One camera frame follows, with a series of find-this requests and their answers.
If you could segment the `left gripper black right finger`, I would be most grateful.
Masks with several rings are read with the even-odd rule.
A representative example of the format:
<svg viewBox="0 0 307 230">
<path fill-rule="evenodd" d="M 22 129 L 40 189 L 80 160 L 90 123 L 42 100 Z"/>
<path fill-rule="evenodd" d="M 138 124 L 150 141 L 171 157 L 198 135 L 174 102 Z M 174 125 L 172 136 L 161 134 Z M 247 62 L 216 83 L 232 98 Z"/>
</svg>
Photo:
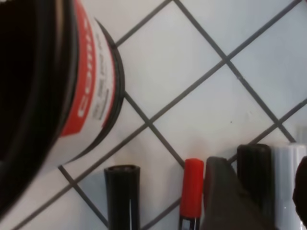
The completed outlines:
<svg viewBox="0 0 307 230">
<path fill-rule="evenodd" d="M 293 192 L 295 209 L 302 222 L 307 221 L 307 157 L 305 156 L 295 175 L 295 188 Z"/>
</svg>

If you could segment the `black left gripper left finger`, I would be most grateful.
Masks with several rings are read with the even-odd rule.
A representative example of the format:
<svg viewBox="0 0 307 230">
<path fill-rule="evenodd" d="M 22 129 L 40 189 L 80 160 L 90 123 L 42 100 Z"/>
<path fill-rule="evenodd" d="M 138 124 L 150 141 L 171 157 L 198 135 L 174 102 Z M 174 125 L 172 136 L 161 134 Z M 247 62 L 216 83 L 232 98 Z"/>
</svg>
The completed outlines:
<svg viewBox="0 0 307 230">
<path fill-rule="evenodd" d="M 227 159 L 206 160 L 201 230 L 275 230 L 243 188 Z"/>
</svg>

